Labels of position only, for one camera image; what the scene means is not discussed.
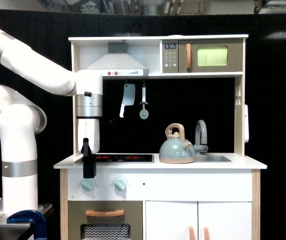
oven handle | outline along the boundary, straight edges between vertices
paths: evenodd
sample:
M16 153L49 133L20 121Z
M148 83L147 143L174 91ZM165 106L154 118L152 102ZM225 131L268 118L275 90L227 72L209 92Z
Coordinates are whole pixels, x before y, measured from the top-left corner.
M115 216L123 216L124 215L124 210L115 210L115 211L94 211L94 210L87 210L85 212L86 216L89 217L115 217Z

cabinet handle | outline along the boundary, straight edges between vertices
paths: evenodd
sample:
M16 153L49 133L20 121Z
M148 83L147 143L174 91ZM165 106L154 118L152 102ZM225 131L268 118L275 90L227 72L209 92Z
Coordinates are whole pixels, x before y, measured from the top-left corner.
M187 67L186 69L191 69L191 62L192 62L192 51L191 51L191 44L186 44L187 47Z
M208 227L204 227L204 231L205 231L205 240L209 240Z
M123 216L124 215L124 210L115 210L115 211L94 211L94 210L87 210L85 212L86 216L90 217L115 217L115 216Z
M192 226L189 227L189 240L195 240L194 229Z

play kitchen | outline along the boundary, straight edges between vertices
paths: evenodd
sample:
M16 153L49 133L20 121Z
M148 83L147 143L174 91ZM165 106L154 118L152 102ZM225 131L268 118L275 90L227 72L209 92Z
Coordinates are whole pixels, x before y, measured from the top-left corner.
M74 116L74 154L54 166L60 169L61 239L260 239L260 171L267 166L245 156L247 37L69 39L74 72L99 69L103 79L131 80L124 85L121 118L134 103L135 79L234 78L234 152L209 152L203 120L194 129L174 122L164 129L158 153L97 153L96 176L88 179ZM187 131L195 131L195 142L185 139Z

stovetop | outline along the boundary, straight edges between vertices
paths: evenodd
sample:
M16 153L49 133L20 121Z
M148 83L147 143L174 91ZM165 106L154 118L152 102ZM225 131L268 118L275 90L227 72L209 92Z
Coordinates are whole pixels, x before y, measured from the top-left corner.
M122 153L122 154L95 154L96 163L153 163L153 154L134 154L134 153ZM83 158L74 162L75 164L82 164Z

teal kettle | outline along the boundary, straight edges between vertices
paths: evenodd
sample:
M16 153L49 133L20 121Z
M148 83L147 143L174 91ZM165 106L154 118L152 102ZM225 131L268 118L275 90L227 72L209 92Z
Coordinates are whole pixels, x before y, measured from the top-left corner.
M179 132L173 134L172 130L178 128ZM167 164L187 164L196 160L196 152L190 141L185 139L183 125L179 123L170 124L165 134L167 140L159 150L159 161Z

